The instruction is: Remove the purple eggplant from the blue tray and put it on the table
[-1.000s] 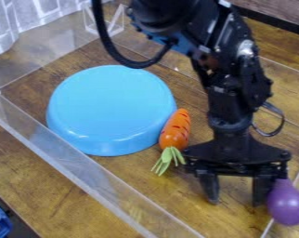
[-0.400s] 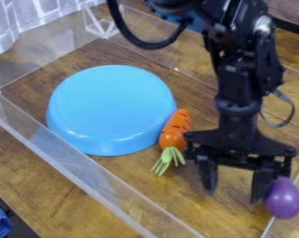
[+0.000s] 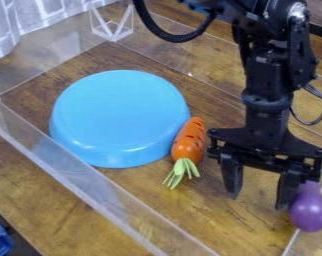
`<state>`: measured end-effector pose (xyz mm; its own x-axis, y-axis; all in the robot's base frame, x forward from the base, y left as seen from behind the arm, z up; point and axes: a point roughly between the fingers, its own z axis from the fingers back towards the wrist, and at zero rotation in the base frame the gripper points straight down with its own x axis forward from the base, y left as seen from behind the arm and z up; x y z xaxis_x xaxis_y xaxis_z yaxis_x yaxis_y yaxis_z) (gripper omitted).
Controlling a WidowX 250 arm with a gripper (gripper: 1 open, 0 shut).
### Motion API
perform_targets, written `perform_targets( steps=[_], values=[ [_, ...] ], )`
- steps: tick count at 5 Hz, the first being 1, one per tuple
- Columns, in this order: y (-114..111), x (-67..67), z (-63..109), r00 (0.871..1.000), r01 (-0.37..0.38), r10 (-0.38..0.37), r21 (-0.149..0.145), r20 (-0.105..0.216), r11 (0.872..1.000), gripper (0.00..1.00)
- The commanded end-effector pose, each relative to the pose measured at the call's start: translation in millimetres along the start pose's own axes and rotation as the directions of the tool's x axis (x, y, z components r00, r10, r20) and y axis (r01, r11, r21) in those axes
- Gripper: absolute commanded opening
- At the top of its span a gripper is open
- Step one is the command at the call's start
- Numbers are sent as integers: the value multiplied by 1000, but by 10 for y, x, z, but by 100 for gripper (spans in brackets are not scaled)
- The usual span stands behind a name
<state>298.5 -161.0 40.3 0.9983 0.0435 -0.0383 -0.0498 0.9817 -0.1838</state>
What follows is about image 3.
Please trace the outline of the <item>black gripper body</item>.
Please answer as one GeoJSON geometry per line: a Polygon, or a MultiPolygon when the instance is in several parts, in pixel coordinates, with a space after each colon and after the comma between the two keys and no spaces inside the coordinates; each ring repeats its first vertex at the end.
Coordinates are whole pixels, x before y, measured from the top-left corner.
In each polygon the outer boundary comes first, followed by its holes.
{"type": "Polygon", "coordinates": [[[292,170],[300,182],[320,179],[322,148],[300,140],[288,130],[294,92],[283,62],[249,60],[245,65],[245,125],[208,131],[208,153],[220,163],[223,154],[235,156],[243,167],[283,173],[292,170]]]}

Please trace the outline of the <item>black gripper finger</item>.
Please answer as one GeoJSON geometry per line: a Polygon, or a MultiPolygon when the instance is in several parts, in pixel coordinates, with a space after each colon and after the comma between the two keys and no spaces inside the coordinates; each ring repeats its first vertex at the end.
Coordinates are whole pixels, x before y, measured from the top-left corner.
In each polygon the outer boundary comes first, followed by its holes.
{"type": "Polygon", "coordinates": [[[243,165],[235,156],[223,154],[220,168],[225,190],[235,199],[243,187],[243,165]]]}
{"type": "Polygon", "coordinates": [[[300,186],[300,175],[292,170],[287,170],[280,174],[276,189],[276,203],[278,210],[286,210],[300,186]]]}

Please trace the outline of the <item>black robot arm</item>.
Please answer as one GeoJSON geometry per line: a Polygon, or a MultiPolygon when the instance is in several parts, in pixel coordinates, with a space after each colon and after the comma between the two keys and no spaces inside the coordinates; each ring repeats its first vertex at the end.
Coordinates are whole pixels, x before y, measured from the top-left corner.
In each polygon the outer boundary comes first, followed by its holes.
{"type": "Polygon", "coordinates": [[[237,196],[243,168],[280,174],[278,209],[299,186],[320,179],[322,148],[288,130],[294,92],[311,91],[318,58],[310,46],[310,11],[304,0],[183,0],[195,11],[213,12],[232,25],[245,73],[241,101],[245,125],[208,130],[208,155],[220,164],[225,189],[237,196]]]}

